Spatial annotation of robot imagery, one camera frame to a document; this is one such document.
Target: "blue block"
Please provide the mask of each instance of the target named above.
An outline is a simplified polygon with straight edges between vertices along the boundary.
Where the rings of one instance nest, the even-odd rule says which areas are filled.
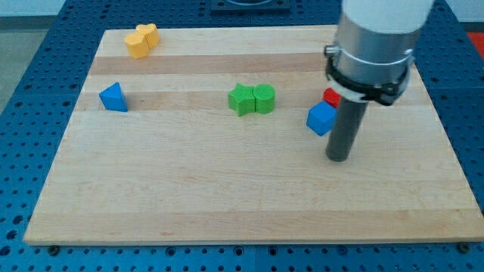
[[[121,86],[118,82],[114,83],[112,86],[102,91],[99,94],[99,98],[103,102],[106,110],[117,110],[121,112],[128,111],[128,107],[126,106],[126,99],[124,97],[123,91],[121,91]]]
[[[309,110],[306,125],[317,135],[323,136],[333,128],[336,110],[326,101],[322,101]]]

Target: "green toy block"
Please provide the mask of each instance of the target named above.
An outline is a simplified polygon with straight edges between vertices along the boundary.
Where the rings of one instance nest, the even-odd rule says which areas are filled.
[[[256,112],[256,99],[252,86],[237,83],[235,89],[228,93],[228,107],[235,110],[238,116]]]
[[[270,113],[274,109],[275,105],[275,90],[274,87],[269,84],[257,85],[253,90],[254,97],[256,98],[256,112],[257,113]]]

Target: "wooden table surface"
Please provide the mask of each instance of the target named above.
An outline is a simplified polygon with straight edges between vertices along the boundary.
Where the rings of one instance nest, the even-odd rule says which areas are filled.
[[[134,60],[105,32],[29,223],[32,245],[484,240],[484,220],[415,68],[371,103],[349,159],[306,127],[335,26],[160,29]],[[98,93],[119,82],[127,113]],[[276,109],[237,117],[236,83]]]

